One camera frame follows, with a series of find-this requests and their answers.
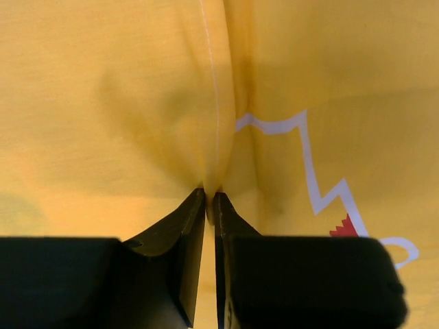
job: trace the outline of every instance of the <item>white zigzag print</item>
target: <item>white zigzag print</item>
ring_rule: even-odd
[[[314,170],[314,163],[311,153],[311,143],[308,135],[307,111],[304,110],[297,115],[282,121],[262,121],[247,113],[242,118],[237,120],[236,131],[239,132],[247,125],[252,125],[260,129],[264,134],[286,134],[293,129],[298,128],[300,139],[302,141],[303,162],[305,165],[305,175],[308,186],[309,199],[313,208],[314,214],[317,215],[320,211],[325,209],[336,197],[342,200],[342,203],[351,218],[355,231],[359,236],[369,236],[369,233],[364,225],[363,219],[358,211],[357,204],[349,189],[348,183],[342,179],[335,185],[325,196],[321,196],[320,189],[317,183],[316,171]],[[399,237],[390,237],[380,240],[384,245],[399,245],[407,250],[409,254],[407,260],[396,264],[396,268],[400,269],[402,266],[419,257],[418,248],[407,239]]]

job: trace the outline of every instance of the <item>yellow cloth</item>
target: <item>yellow cloth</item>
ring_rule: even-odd
[[[126,239],[201,184],[265,234],[349,215],[400,264],[406,327],[436,328],[439,1],[2,8],[0,234]],[[213,259],[208,233],[196,328]]]

